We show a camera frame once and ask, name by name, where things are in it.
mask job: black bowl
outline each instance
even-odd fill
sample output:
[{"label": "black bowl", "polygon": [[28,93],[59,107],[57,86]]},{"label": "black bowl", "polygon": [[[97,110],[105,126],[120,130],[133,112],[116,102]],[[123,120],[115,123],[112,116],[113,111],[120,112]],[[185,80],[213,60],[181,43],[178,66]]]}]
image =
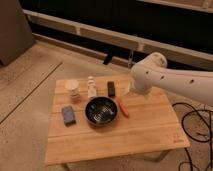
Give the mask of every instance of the black bowl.
[{"label": "black bowl", "polygon": [[107,97],[95,97],[86,106],[86,117],[95,126],[111,123],[117,115],[117,106]]}]

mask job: dark object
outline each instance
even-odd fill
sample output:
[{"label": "dark object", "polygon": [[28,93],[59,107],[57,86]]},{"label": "dark object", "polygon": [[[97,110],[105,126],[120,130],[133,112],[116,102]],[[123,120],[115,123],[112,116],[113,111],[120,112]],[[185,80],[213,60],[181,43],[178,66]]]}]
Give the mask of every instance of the dark object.
[{"label": "dark object", "polygon": [[29,49],[35,40],[18,1],[1,1],[0,21],[0,63],[6,66]]},{"label": "dark object", "polygon": [[62,116],[64,118],[64,124],[66,126],[76,123],[75,114],[74,114],[74,111],[71,106],[66,106],[66,107],[62,108],[61,111],[62,111]]},{"label": "dark object", "polygon": [[107,90],[108,90],[109,97],[115,97],[115,84],[113,81],[107,82]]},{"label": "dark object", "polygon": [[104,64],[104,65],[108,65],[108,64],[110,63],[110,61],[112,60],[113,56],[114,56],[113,53],[112,53],[112,52],[109,52],[109,53],[107,54],[106,58],[104,59],[103,64]]},{"label": "dark object", "polygon": [[117,115],[117,106],[107,97],[95,97],[86,106],[86,117],[95,126],[112,122]]}]

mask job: white cup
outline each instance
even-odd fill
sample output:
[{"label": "white cup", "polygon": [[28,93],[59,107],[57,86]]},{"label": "white cup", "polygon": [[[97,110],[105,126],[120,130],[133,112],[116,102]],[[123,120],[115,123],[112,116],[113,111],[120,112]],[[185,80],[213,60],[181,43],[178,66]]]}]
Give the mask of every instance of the white cup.
[{"label": "white cup", "polygon": [[69,91],[71,98],[78,96],[79,82],[77,80],[67,80],[65,83],[65,88]]}]

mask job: black panel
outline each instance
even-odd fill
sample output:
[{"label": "black panel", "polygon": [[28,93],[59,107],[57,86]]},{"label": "black panel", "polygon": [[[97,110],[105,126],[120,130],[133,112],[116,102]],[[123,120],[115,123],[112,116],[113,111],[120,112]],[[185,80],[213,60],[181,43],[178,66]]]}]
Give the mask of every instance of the black panel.
[{"label": "black panel", "polygon": [[213,14],[133,0],[117,0],[113,9],[116,31],[213,53]]},{"label": "black panel", "polygon": [[213,54],[211,13],[136,0],[20,1],[45,14]]},{"label": "black panel", "polygon": [[112,0],[41,1],[40,12],[99,27],[110,26]]}]

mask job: bowl rim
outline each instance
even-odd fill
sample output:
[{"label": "bowl rim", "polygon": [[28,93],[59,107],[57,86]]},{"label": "bowl rim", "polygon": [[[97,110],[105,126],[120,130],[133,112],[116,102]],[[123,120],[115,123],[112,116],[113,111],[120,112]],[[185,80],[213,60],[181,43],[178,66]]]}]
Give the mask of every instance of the bowl rim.
[{"label": "bowl rim", "polygon": [[[95,100],[95,99],[98,99],[98,98],[107,99],[107,100],[111,101],[111,102],[113,103],[113,105],[115,106],[115,114],[114,114],[114,117],[113,117],[113,119],[111,119],[111,120],[110,120],[109,122],[107,122],[107,123],[98,124],[98,123],[93,122],[93,121],[88,117],[88,114],[87,114],[87,107],[88,107],[88,105],[91,103],[91,101],[93,101],[93,100]],[[92,124],[92,125],[94,125],[94,126],[99,126],[99,127],[101,127],[101,126],[109,125],[109,124],[111,124],[111,123],[115,120],[115,118],[116,118],[116,116],[117,116],[117,113],[118,113],[118,107],[117,107],[117,105],[116,105],[116,102],[115,102],[113,99],[111,99],[111,98],[109,98],[109,97],[105,97],[105,96],[97,96],[97,97],[91,98],[91,99],[88,101],[88,103],[86,104],[86,107],[85,107],[85,110],[84,110],[84,111],[85,111],[84,113],[85,113],[85,116],[86,116],[86,118],[87,118],[87,121],[88,121],[90,124]]]}]

